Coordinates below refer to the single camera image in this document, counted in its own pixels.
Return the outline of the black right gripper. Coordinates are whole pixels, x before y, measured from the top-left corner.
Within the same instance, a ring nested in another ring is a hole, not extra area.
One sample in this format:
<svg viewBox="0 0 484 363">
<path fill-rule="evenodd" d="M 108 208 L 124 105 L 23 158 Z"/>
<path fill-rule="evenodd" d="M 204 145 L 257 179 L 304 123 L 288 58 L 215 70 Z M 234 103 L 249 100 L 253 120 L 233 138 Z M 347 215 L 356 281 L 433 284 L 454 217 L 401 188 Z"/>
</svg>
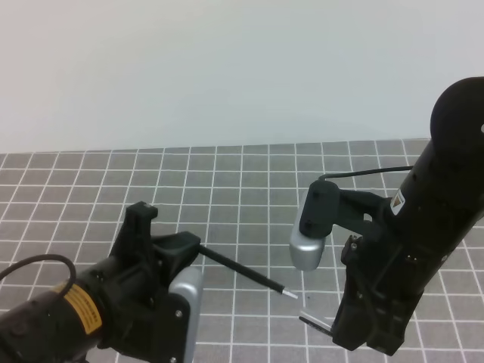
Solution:
<svg viewBox="0 0 484 363">
<path fill-rule="evenodd" d="M 407 287 L 417 262 L 386 217 L 389 202 L 369 192 L 340 192 L 336 224 L 354 236 L 341 253 L 346 283 L 331 333 L 344 349 L 366 343 L 392 356 L 405 341 L 421 294 Z"/>
</svg>

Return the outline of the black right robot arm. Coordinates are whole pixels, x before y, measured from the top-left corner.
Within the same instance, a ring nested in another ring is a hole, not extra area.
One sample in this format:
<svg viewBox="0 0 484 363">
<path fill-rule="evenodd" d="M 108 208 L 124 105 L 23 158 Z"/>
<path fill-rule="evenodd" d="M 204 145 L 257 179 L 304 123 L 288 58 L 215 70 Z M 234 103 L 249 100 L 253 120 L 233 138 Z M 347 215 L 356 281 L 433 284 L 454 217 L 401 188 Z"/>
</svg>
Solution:
<svg viewBox="0 0 484 363">
<path fill-rule="evenodd" d="M 483 216 L 483 79 L 449 86 L 431 138 L 396 194 L 370 211 L 341 253 L 346 268 L 333 342 L 394 354 L 433 276 Z"/>
</svg>

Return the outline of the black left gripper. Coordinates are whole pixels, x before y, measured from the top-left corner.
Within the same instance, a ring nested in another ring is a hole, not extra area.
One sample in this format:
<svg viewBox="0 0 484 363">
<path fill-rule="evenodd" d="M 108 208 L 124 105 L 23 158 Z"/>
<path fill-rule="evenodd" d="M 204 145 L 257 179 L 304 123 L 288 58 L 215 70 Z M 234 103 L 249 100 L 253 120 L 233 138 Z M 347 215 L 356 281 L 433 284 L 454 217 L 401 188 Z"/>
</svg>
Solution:
<svg viewBox="0 0 484 363">
<path fill-rule="evenodd" d="M 128 206 L 113 255 L 76 279 L 75 290 L 97 325 L 81 356 L 98 348 L 146 362 L 183 358 L 186 326 L 176 321 L 175 310 L 185 303 L 169 285 L 197 258 L 200 238 L 179 232 L 153 237 L 152 243 L 157 216 L 157 208 L 144 201 Z"/>
</svg>

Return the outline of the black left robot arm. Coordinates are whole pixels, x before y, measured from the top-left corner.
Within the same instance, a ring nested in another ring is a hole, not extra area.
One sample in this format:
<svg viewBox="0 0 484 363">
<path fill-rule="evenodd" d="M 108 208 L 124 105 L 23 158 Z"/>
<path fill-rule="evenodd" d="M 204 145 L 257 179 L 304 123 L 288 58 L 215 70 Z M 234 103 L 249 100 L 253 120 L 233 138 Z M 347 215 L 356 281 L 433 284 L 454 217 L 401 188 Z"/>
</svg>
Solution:
<svg viewBox="0 0 484 363">
<path fill-rule="evenodd" d="M 1 317 L 3 362 L 84 362 L 93 348 L 146 362 L 194 357 L 203 274 L 200 238 L 150 232 L 154 206 L 126 210 L 107 258 Z"/>
</svg>

